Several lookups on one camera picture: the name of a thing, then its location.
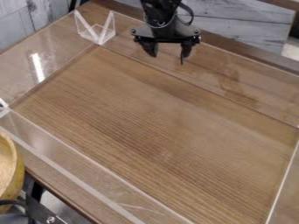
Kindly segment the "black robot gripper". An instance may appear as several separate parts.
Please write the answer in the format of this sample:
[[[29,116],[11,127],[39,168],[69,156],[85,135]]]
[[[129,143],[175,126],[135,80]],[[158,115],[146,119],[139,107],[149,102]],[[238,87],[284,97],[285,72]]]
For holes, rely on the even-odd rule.
[[[181,61],[190,56],[193,45],[202,41],[202,30],[183,21],[178,15],[163,25],[142,23],[131,29],[131,35],[151,57],[158,55],[159,43],[182,44]]]

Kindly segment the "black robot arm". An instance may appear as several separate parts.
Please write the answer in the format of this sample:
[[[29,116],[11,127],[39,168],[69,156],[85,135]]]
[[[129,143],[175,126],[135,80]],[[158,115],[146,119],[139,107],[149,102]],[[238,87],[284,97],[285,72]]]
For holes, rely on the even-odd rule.
[[[151,57],[157,57],[161,43],[181,44],[185,60],[202,42],[202,30],[193,25],[193,9],[183,0],[141,0],[141,4],[145,23],[131,29],[134,41]]]

